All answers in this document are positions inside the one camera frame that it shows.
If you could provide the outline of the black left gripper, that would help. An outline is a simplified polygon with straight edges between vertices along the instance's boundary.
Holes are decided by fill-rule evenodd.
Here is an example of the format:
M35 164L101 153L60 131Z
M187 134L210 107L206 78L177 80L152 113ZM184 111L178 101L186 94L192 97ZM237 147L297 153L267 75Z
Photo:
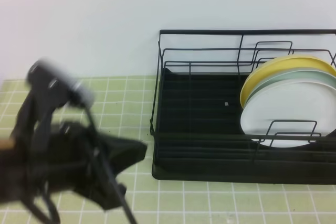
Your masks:
M13 130L11 148L1 150L1 203L29 202L42 195L45 183L48 191L56 193L72 190L95 202L104 210L121 206L120 197L103 174L100 164L94 164L88 147L88 129L80 124L70 124L69 130L54 129L46 153L46 167L37 166L43 182L38 183L29 168L27 134ZM113 173L122 171L144 160L148 145L139 140L115 136L104 137L108 163Z

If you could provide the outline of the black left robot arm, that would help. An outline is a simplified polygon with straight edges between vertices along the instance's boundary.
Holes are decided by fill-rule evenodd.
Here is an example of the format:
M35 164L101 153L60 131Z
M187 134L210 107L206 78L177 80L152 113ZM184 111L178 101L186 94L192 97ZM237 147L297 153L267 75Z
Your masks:
M29 93L18 111L9 141L1 145L1 202L33 208L37 196L71 190L104 210L124 204L119 173L142 161L147 146L99 132L93 123L52 124L53 112L78 101Z

